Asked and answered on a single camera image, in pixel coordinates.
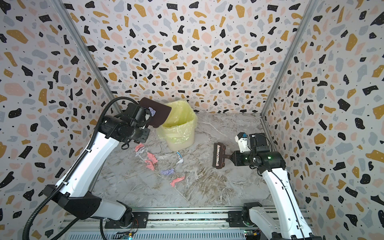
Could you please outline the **brown cartoon face hand broom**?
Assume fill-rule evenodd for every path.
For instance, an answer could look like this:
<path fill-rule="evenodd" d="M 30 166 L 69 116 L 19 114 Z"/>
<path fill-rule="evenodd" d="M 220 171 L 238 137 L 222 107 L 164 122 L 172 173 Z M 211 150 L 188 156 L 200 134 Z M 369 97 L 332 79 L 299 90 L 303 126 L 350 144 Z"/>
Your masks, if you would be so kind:
<path fill-rule="evenodd" d="M 226 146 L 223 143 L 214 143 L 213 167 L 222 169 L 225 167 L 225 159 L 230 159 L 231 155 L 226 154 Z"/>

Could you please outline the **dark brown plastic dustpan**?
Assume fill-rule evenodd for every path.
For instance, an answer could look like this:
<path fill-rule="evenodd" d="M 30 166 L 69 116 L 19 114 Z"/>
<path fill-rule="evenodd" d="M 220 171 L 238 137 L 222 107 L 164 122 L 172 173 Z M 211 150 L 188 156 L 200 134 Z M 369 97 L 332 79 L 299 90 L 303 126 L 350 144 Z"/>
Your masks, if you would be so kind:
<path fill-rule="evenodd" d="M 139 105 L 148 110 L 149 107 L 151 107 L 156 111 L 156 114 L 153 117 L 151 116 L 151 120 L 149 121 L 149 126 L 152 126 L 155 129 L 159 128 L 166 122 L 172 111 L 170 106 L 161 104 L 148 98 L 142 98 L 139 102 Z"/>

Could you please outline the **cream bin with green bag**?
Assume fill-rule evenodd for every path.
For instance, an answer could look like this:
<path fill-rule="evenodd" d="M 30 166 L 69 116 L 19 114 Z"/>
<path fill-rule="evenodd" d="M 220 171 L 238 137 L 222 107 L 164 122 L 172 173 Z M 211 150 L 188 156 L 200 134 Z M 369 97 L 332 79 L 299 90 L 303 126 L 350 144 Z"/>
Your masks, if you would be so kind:
<path fill-rule="evenodd" d="M 198 117 L 188 102 L 178 100 L 166 103 L 170 115 L 159 128 L 157 135 L 167 142 L 169 149 L 177 152 L 194 144 Z"/>

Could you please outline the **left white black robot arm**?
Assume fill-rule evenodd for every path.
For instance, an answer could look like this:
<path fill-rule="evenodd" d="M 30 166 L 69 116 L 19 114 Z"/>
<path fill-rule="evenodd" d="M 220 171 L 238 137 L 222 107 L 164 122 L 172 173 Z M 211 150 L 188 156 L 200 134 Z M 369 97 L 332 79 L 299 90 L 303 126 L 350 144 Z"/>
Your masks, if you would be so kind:
<path fill-rule="evenodd" d="M 132 209 L 93 195 L 90 187 L 119 143 L 128 147 L 130 141 L 145 142 L 152 116 L 150 109 L 137 103 L 128 104 L 125 111 L 115 116 L 107 115 L 104 110 L 86 149 L 56 185 L 44 188 L 43 194 L 80 220 L 109 219 L 120 228 L 129 227 L 133 219 Z"/>

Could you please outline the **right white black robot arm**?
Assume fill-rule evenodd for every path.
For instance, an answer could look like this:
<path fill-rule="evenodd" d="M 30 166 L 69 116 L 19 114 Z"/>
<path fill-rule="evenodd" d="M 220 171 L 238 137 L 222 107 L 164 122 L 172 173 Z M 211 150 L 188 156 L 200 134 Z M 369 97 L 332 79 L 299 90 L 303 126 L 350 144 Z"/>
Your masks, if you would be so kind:
<path fill-rule="evenodd" d="M 278 214 L 275 221 L 260 204 L 245 205 L 245 221 L 256 225 L 268 240 L 319 240 L 306 222 L 290 185 L 286 163 L 274 151 L 263 134 L 239 133 L 235 141 L 239 150 L 229 159 L 237 167 L 257 170 L 266 182 Z"/>

